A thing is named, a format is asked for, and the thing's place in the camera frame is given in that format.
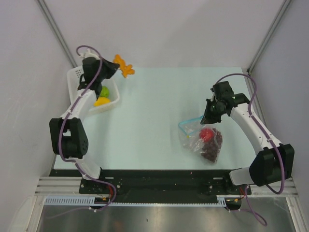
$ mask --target metal pole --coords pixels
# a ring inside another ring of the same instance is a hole
[[[51,30],[53,31],[56,39],[58,40],[62,50],[64,51],[66,57],[68,58],[69,62],[71,63],[72,67],[77,67],[76,61],[72,55],[72,53],[69,50],[69,47],[66,43],[66,41],[63,38],[63,35],[61,34],[50,10],[48,9],[46,3],[44,0],[36,0],[40,10],[42,11],[48,25],[50,26]]]
[[[281,22],[281,20],[283,19],[283,16],[285,14],[285,12],[287,11],[287,9],[289,8],[289,6],[291,5],[293,0],[285,0],[283,2],[283,4],[281,5],[281,8],[279,9],[274,21],[272,22],[265,38],[262,41],[262,44],[260,45],[259,49],[257,50],[253,60],[251,61],[250,66],[247,69],[247,72],[249,73],[249,75],[251,75],[256,63],[258,62],[259,58],[261,57],[263,51],[265,50],[267,44],[269,43],[270,39],[272,38],[276,28],[278,27],[279,23]]]

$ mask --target white wall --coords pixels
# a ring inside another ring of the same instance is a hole
[[[267,126],[295,148],[293,178],[309,216],[309,1],[292,3],[254,69]]]
[[[242,68],[282,2],[46,0],[73,53],[83,43],[106,59],[118,53],[138,67]]]
[[[69,104],[60,46],[34,0],[0,9],[0,231],[51,167],[48,123]]]

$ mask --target white plastic basket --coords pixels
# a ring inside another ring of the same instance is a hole
[[[77,88],[79,86],[79,78],[83,73],[84,71],[83,71],[82,66],[71,69],[67,73],[69,95],[70,95],[71,103],[76,99]],[[119,102],[120,100],[119,91],[113,79],[104,79],[102,81],[102,86],[106,86],[109,89],[110,95],[108,98],[111,100],[111,102],[108,104],[98,106],[98,107],[93,107],[91,110],[89,110],[88,115],[98,114],[98,113],[102,113],[107,110],[111,110],[115,107],[116,103]]]

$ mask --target orange toy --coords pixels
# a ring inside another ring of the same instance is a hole
[[[135,73],[135,70],[132,69],[132,64],[126,65],[126,62],[121,59],[120,55],[115,55],[113,62],[120,65],[119,69],[122,71],[122,76],[124,76],[124,78]]]

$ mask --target light blue table surface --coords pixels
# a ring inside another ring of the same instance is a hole
[[[235,169],[249,166],[254,150],[241,128],[227,115],[214,126],[223,146],[216,164],[184,149],[178,123],[201,116],[210,88],[222,76],[241,68],[136,68],[124,79],[113,77],[120,101],[116,108],[84,120],[89,154],[102,169]],[[250,98],[241,76],[229,77],[235,93]],[[56,158],[55,169],[74,169]]]

